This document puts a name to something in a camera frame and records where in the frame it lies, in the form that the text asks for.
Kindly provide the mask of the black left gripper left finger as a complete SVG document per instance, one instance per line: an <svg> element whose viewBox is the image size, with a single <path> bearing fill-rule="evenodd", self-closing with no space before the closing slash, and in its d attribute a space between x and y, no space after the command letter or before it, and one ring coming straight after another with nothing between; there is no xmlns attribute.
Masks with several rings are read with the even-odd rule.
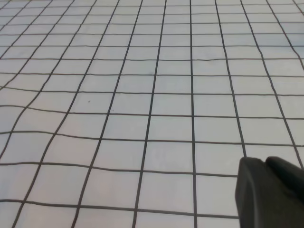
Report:
<svg viewBox="0 0 304 228"><path fill-rule="evenodd" d="M235 201L242 228L302 228L304 199L299 199L266 165L240 159Z"/></svg>

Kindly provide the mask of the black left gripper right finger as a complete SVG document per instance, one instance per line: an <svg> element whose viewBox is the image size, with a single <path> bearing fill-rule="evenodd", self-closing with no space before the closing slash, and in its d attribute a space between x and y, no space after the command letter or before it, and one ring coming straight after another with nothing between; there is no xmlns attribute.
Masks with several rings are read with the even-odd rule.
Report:
<svg viewBox="0 0 304 228"><path fill-rule="evenodd" d="M274 156L266 159L266 165L299 199L304 198L304 171L302 169Z"/></svg>

